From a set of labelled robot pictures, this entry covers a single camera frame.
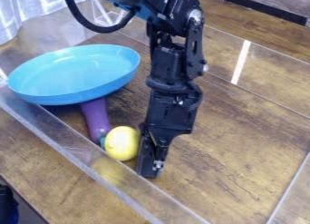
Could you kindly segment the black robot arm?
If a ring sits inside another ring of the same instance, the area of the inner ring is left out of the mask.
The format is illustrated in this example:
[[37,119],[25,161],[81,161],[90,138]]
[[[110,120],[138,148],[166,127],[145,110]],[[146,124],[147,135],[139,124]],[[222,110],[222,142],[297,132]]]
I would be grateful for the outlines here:
[[205,19],[200,0],[109,0],[147,22],[152,70],[149,111],[141,124],[137,173],[156,178],[164,171],[174,137],[190,134],[204,93]]

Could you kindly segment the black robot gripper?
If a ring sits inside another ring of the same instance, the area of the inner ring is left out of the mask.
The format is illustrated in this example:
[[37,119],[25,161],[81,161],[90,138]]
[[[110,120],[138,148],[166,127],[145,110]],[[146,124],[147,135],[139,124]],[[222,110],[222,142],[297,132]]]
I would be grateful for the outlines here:
[[137,174],[142,177],[154,179],[161,176],[169,146],[177,136],[193,132],[201,102],[201,91],[152,91],[137,158]]

